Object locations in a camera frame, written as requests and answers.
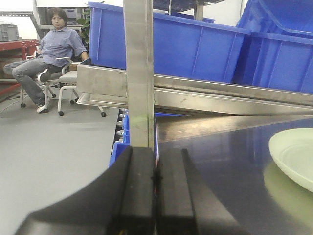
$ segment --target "metal rail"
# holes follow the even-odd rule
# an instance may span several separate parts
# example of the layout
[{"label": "metal rail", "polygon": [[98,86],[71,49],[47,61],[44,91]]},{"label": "metal rail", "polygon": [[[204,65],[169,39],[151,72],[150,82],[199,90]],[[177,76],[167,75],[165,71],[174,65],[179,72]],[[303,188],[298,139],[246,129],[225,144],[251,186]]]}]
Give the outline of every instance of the metal rail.
[{"label": "metal rail", "polygon": [[[128,108],[124,70],[78,65],[78,103]],[[313,114],[313,95],[154,75],[154,105],[168,112],[233,115]]]}]

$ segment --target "blue shirt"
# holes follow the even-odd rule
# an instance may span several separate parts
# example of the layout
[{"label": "blue shirt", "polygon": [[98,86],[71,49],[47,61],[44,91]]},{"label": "blue shirt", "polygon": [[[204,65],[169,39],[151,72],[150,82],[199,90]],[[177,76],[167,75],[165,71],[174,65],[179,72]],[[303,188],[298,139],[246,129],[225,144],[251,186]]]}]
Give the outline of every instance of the blue shirt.
[{"label": "blue shirt", "polygon": [[41,56],[43,62],[47,64],[64,66],[66,59],[56,60],[61,57],[79,56],[84,51],[87,52],[78,33],[70,28],[64,27],[61,30],[53,30],[47,33],[40,42]]}]

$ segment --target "white plate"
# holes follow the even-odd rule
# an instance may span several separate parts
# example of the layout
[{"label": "white plate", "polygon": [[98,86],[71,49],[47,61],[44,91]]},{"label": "white plate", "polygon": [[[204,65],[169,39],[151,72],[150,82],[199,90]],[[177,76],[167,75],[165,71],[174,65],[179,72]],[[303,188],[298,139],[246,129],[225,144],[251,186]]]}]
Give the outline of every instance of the white plate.
[{"label": "white plate", "polygon": [[278,167],[313,192],[313,128],[289,129],[273,135],[269,151]]}]

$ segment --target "man's hair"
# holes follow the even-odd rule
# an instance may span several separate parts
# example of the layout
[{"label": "man's hair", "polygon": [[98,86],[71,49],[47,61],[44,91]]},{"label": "man's hair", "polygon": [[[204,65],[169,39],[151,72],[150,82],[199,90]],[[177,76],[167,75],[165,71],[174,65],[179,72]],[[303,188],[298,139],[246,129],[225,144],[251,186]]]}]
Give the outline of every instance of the man's hair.
[{"label": "man's hair", "polygon": [[49,9],[48,12],[50,19],[52,19],[53,15],[57,14],[59,17],[61,17],[64,20],[64,25],[67,26],[68,17],[65,11],[59,7],[54,7]]}]

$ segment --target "metal surface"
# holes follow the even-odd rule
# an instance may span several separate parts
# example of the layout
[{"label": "metal surface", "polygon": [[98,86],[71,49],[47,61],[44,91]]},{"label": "metal surface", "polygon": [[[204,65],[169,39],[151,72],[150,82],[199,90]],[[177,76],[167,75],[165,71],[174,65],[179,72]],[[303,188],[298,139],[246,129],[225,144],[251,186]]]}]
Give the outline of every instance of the metal surface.
[{"label": "metal surface", "polygon": [[154,148],[152,0],[124,0],[130,144]]},{"label": "metal surface", "polygon": [[155,89],[155,105],[169,110],[236,115],[313,114],[313,107],[216,94]]},{"label": "metal surface", "polygon": [[[281,116],[280,120],[258,116],[252,117],[255,121],[251,118],[249,124],[247,117],[236,117],[234,121],[233,117],[212,117],[212,122],[210,117],[205,117],[206,122],[198,118],[182,126],[184,118],[191,119],[158,117],[159,140],[163,140],[158,144],[159,151],[187,149],[207,185],[248,232],[252,235],[313,233],[313,193],[282,173],[268,150],[270,137],[279,131],[313,128],[313,116]],[[176,139],[168,126],[162,124],[170,122],[171,132],[177,131]]]},{"label": "metal surface", "polygon": [[[86,65],[78,65],[77,69],[78,90],[98,94],[97,97],[93,96],[92,100],[79,100],[79,103],[109,107],[116,107],[121,103],[121,97],[125,97],[127,93],[124,70]],[[115,84],[118,91],[113,94]],[[155,107],[167,109],[168,112],[178,110],[236,115],[313,113],[312,94],[195,81],[157,74],[154,75],[154,93]],[[123,99],[121,108],[127,107],[127,102],[124,101]]]},{"label": "metal surface", "polygon": [[124,70],[78,65],[77,90],[92,94],[127,97],[126,73]]}]

